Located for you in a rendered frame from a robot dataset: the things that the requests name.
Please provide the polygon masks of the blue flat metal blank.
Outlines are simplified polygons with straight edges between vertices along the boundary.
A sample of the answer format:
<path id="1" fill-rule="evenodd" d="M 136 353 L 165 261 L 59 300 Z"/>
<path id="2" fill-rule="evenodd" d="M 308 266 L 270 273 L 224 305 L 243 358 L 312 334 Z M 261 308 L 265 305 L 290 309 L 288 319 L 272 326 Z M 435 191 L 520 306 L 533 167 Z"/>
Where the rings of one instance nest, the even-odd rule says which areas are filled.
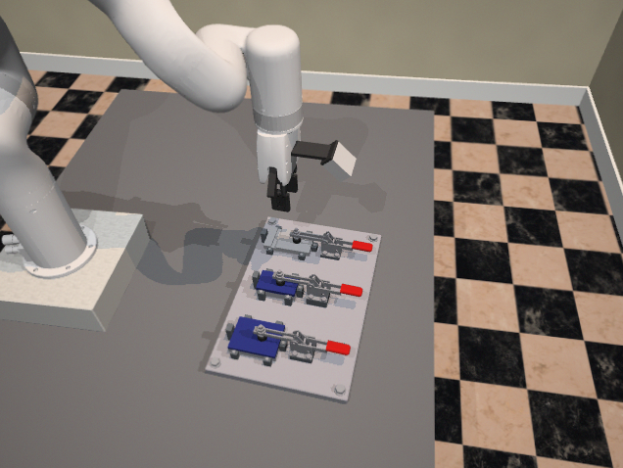
<path id="1" fill-rule="evenodd" d="M 263 270 L 257 284 L 256 290 L 265 291 L 265 295 L 268 297 L 274 297 L 283 299 L 285 295 L 292 296 L 292 301 L 295 301 L 297 297 L 298 283 L 285 281 L 283 286 L 276 285 L 276 279 L 272 279 L 273 272 Z"/>

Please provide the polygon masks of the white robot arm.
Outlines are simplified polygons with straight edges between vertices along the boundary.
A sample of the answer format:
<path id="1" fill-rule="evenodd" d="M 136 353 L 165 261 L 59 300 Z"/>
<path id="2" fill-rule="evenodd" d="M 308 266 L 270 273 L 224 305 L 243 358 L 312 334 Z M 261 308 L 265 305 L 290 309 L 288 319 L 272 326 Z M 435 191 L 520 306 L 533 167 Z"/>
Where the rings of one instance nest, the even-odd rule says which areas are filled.
<path id="1" fill-rule="evenodd" d="M 230 112 L 242 103 L 248 79 L 258 127 L 285 131 L 302 121 L 301 49 L 291 28 L 210 24 L 195 34 L 169 0 L 88 1 L 154 75 L 194 105 Z M 91 261 L 98 240 L 78 223 L 48 166 L 27 146 L 37 107 L 34 82 L 0 17 L 0 214 L 14 233 L 2 243 L 19 244 L 5 253 L 22 255 L 31 275 L 56 279 Z M 296 141 L 291 156 L 321 160 L 340 182 L 356 162 L 337 140 Z"/>

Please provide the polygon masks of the blue flat plate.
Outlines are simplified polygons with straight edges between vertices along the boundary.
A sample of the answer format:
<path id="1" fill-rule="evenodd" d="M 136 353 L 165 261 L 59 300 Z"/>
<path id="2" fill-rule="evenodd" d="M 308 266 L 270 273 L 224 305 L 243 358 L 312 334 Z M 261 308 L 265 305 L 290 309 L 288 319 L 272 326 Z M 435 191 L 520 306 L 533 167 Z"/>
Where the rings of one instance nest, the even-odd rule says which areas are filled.
<path id="1" fill-rule="evenodd" d="M 264 342 L 260 342 L 253 333 L 255 326 L 260 324 L 268 329 L 285 332 L 285 325 L 239 316 L 227 347 L 228 351 L 235 350 L 239 354 L 262 359 L 267 356 L 271 357 L 271 361 L 276 361 L 281 340 L 267 337 Z"/>

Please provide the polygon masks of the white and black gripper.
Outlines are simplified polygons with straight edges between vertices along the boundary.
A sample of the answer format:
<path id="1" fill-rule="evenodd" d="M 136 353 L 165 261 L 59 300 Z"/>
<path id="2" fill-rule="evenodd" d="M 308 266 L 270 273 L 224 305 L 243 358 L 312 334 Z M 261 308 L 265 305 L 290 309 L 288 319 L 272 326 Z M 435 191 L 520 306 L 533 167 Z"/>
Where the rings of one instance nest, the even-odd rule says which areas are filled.
<path id="1" fill-rule="evenodd" d="M 258 127 L 257 161 L 259 181 L 265 184 L 268 178 L 267 194 L 275 211 L 290 211 L 290 196 L 287 192 L 298 192 L 297 161 L 291 156 L 296 141 L 301 141 L 300 126 L 285 131 L 268 131 Z M 297 130 L 296 130 L 297 129 Z M 277 189 L 280 184 L 280 189 Z"/>

